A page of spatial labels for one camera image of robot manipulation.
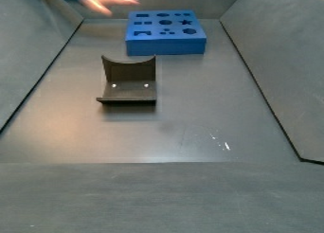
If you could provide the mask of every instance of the gray wall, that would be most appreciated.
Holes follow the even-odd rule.
[[[48,3],[0,0],[0,129],[81,22],[66,4]]]
[[[299,156],[324,161],[324,1],[239,0],[220,22]]]
[[[113,12],[112,18],[127,18],[127,13],[137,9],[191,9],[198,18],[219,19],[235,1],[236,0],[139,0],[140,6],[137,7],[111,7]],[[97,13],[84,9],[80,5],[73,6],[85,18],[103,17],[97,15]]]

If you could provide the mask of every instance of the blurry hand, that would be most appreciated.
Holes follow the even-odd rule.
[[[111,11],[105,6],[111,5],[137,5],[137,0],[80,0],[80,2],[92,10],[111,15]]]

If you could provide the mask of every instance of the black curved object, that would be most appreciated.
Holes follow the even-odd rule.
[[[155,102],[155,57],[139,63],[119,63],[101,56],[105,89],[100,103]]]

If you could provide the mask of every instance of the dark gray panel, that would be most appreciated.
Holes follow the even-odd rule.
[[[0,139],[1,162],[295,161],[219,22],[204,55],[156,57],[156,105],[101,106],[101,55],[127,57],[125,20],[85,22]]]
[[[131,10],[155,10],[155,9],[191,9],[198,18],[219,18],[236,0],[139,0],[137,7],[112,6],[112,18],[127,18]],[[84,18],[103,18],[95,12],[91,12],[81,5],[72,3],[72,6],[81,13]]]
[[[0,0],[0,129],[81,22],[61,0],[48,3]]]
[[[315,165],[1,165],[0,231],[322,232]]]
[[[324,1],[239,0],[220,18],[302,158],[324,161]]]

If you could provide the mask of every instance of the blue shape sorter block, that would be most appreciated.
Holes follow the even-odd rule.
[[[191,10],[132,11],[127,17],[127,54],[203,54],[206,34]]]

